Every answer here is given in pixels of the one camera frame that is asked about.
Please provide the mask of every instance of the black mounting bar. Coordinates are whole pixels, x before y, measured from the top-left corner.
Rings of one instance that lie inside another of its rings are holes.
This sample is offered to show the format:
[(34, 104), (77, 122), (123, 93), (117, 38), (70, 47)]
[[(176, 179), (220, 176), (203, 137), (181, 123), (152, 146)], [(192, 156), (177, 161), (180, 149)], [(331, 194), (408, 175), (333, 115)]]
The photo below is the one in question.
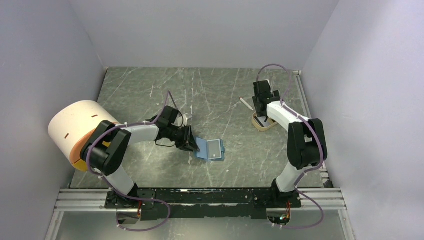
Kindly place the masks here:
[[(273, 187), (230, 187), (230, 188), (139, 188), (140, 198), (154, 198), (167, 202), (171, 207), (172, 219), (251, 217), (268, 219), (267, 208), (300, 208), (299, 194), (295, 191), (276, 196)], [(125, 206), (113, 191), (107, 193), (106, 209), (137, 209), (138, 204)], [(168, 209), (164, 204), (143, 202), (142, 221), (164, 219)]]

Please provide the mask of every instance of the beige roll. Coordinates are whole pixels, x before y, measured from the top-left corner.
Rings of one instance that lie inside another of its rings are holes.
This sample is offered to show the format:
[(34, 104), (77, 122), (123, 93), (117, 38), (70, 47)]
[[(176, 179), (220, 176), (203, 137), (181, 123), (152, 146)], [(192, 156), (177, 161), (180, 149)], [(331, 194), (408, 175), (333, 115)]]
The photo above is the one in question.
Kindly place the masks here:
[(271, 119), (271, 118), (268, 118), (268, 121), (270, 121), (271, 122), (271, 125), (269, 125), (269, 126), (267, 126), (267, 127), (262, 127), (262, 126), (260, 126), (257, 122), (256, 122), (256, 120), (255, 120), (255, 117), (257, 116), (257, 114), (256, 114), (256, 112), (254, 112), (253, 113), (253, 115), (252, 115), (252, 124), (253, 124), (253, 126), (257, 129), (257, 130), (259, 130), (260, 132), (265, 132), (265, 131), (267, 131), (267, 130), (269, 130), (270, 128), (272, 128), (272, 127), (274, 127), (275, 125), (277, 125), (278, 123), (276, 122), (276, 121), (274, 121), (273, 119)]
[(80, 171), (87, 171), (80, 152), (87, 140), (101, 121), (108, 120), (117, 124), (97, 102), (83, 100), (69, 105), (60, 111), (48, 125), (48, 134), (72, 166)]

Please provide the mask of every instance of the white wall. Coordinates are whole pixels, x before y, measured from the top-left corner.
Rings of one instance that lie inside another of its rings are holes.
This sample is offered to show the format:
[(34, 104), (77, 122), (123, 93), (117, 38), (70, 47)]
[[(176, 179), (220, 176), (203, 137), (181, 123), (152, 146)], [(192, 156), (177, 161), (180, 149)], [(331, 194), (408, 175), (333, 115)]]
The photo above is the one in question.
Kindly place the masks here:
[(358, 240), (424, 239), (424, 2), (341, 0), (305, 67)]
[(0, 239), (44, 239), (73, 173), (48, 123), (73, 102), (97, 99), (103, 76), (68, 1), (0, 1)]
[(339, 0), (70, 0), (105, 66), (300, 70)]

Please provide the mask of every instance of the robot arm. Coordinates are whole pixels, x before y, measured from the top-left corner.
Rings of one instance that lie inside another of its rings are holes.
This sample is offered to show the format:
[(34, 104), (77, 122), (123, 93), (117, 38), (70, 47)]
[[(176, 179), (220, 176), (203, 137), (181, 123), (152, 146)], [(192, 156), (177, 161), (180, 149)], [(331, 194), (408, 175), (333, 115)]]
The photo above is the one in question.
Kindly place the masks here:
[(324, 160), (327, 159), (327, 145), (323, 123), (319, 119), (309, 119), (302, 116), (280, 100), (279, 91), (271, 92), (269, 81), (257, 81), (254, 84), (253, 103), (258, 117), (270, 118), (281, 125), (288, 132), (287, 157), (289, 162), (272, 186), (280, 193), (289, 193), (295, 190), (295, 181), (301, 173), (320, 162), (318, 144), (312, 138), (312, 133), (300, 118), (307, 121), (316, 132), (321, 143)]
[[(137, 184), (122, 167), (128, 145), (167, 138), (175, 142), (175, 146), (182, 151), (199, 150), (191, 126), (187, 125), (187, 117), (181, 116), (177, 119), (179, 114), (177, 109), (166, 106), (155, 124), (127, 126), (112, 131), (93, 148), (90, 155), (90, 166), (94, 171), (101, 173), (119, 192), (130, 197), (138, 197)], [(145, 123), (153, 122), (156, 117), (154, 116)], [(115, 126), (110, 121), (102, 121), (82, 148), (81, 159), (87, 158), (89, 148), (97, 138)]]

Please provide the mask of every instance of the marble table surface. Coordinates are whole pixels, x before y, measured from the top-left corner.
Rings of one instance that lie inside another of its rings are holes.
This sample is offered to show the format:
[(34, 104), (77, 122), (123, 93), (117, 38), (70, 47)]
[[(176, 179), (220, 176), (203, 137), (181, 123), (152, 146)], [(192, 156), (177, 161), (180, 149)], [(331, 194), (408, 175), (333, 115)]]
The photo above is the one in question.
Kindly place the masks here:
[[(205, 140), (222, 139), (225, 160), (206, 162), (192, 152), (175, 147), (156, 146), (153, 141), (130, 145), (122, 163), (139, 187), (210, 188), (269, 187), (288, 163), (287, 132), (279, 125), (259, 132), (252, 125), (253, 82), (258, 69), (110, 67), (98, 98), (119, 122), (134, 123), (152, 118), (162, 108), (169, 90), (180, 111), (192, 113), (195, 136)], [(282, 94), (288, 75), (278, 69), (265, 70)], [(285, 101), (306, 115), (299, 85), (293, 78)], [(158, 142), (172, 145), (169, 141)], [(309, 173), (300, 187), (323, 187), (319, 172)], [(105, 188), (88, 172), (76, 171), (71, 188)]]

